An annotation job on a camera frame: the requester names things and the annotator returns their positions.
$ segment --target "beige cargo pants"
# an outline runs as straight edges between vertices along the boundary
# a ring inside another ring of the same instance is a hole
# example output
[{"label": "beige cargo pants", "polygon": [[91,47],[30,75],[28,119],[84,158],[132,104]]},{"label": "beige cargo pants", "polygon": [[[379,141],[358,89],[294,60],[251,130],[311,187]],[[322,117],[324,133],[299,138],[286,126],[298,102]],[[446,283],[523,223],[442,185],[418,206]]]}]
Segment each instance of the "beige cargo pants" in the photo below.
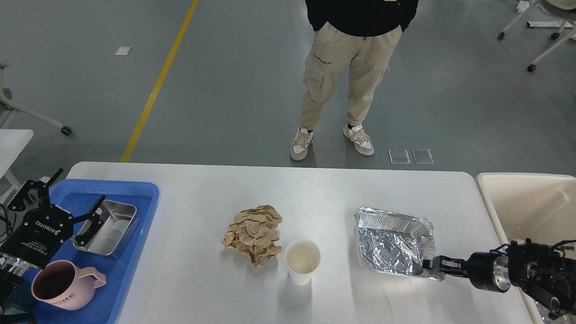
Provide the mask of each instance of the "beige cargo pants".
[{"label": "beige cargo pants", "polygon": [[348,66],[348,123],[361,125],[401,35],[402,29],[398,26],[381,36],[350,36],[327,22],[316,33],[312,50],[306,58],[306,91],[300,127],[314,129],[322,114],[322,106],[336,91],[338,78]]}]

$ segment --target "crumpled brown paper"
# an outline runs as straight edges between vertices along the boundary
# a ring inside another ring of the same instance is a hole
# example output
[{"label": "crumpled brown paper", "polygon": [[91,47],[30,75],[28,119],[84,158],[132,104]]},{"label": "crumpled brown paper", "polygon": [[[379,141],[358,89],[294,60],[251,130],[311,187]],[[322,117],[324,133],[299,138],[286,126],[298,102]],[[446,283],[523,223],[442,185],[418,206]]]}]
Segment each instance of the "crumpled brown paper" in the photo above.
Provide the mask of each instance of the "crumpled brown paper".
[{"label": "crumpled brown paper", "polygon": [[222,245],[240,251],[255,268],[260,268],[264,258],[274,259],[282,251],[274,245],[280,238],[272,231],[281,222],[282,216],[270,205],[243,210],[228,226]]}]

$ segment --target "blue tray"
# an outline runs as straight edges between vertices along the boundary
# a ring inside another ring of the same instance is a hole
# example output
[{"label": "blue tray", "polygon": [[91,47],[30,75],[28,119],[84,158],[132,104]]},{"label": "blue tray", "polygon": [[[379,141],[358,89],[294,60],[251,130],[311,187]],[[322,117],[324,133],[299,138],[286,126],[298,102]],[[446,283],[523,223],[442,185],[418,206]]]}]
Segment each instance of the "blue tray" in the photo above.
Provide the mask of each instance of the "blue tray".
[{"label": "blue tray", "polygon": [[[106,285],[97,288],[92,301],[77,311],[67,311],[37,302],[33,313],[39,324],[112,324],[120,314],[156,212],[160,192],[156,185],[149,182],[66,179],[50,188],[50,201],[68,210],[72,215],[80,216],[87,213],[102,194],[106,195],[106,199],[135,205],[140,222],[118,259],[79,251],[73,247],[71,240],[62,245],[53,261],[70,260],[81,269],[93,266],[106,275]],[[74,226],[75,234],[82,224]],[[31,269],[26,272],[24,278],[32,282],[36,273],[37,270]]]}]

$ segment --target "person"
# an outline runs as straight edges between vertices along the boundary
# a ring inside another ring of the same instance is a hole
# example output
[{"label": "person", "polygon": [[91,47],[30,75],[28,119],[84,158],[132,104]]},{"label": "person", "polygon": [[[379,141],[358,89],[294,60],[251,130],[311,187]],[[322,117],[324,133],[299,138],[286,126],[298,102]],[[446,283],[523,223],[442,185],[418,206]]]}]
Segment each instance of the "person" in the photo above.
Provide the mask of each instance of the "person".
[{"label": "person", "polygon": [[336,91],[338,78],[347,67],[348,116],[342,132],[358,153],[374,153],[362,122],[417,6],[418,0],[306,0],[314,42],[305,61],[300,127],[290,145],[293,160],[300,161],[308,154],[322,107]]}]

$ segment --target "aluminum foil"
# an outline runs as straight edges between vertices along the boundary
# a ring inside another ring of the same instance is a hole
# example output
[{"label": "aluminum foil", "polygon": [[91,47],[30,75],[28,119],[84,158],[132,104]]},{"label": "aluminum foil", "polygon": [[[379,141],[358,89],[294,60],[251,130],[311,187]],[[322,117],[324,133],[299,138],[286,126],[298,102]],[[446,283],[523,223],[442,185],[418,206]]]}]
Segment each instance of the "aluminum foil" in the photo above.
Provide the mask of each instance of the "aluminum foil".
[{"label": "aluminum foil", "polygon": [[445,274],[422,268],[436,256],[432,223],[385,210],[358,207],[358,243],[362,262],[371,270],[443,280]]}]

